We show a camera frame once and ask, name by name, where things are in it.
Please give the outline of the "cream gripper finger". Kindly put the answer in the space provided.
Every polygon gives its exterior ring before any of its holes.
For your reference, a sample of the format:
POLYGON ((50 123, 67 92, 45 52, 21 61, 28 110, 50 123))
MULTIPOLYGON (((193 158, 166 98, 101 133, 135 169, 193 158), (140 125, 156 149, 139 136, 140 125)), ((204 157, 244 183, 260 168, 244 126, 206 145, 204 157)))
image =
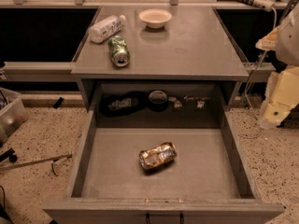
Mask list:
POLYGON ((258 123, 263 129, 279 126, 299 105, 299 67, 272 72, 267 81, 258 123))
POLYGON ((260 50, 276 50, 278 43, 278 27, 274 28, 268 35, 259 39, 255 47, 260 50))

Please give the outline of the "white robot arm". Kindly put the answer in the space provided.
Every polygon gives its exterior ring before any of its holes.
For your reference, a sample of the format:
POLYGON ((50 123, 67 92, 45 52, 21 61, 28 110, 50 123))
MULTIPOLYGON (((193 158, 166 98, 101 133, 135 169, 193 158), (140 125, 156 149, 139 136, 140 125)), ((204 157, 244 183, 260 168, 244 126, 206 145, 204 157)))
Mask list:
POLYGON ((256 48, 276 53, 287 65, 281 72, 273 72, 267 81, 259 125, 263 129, 277 127, 299 105, 299 4, 281 24, 259 39, 256 48))

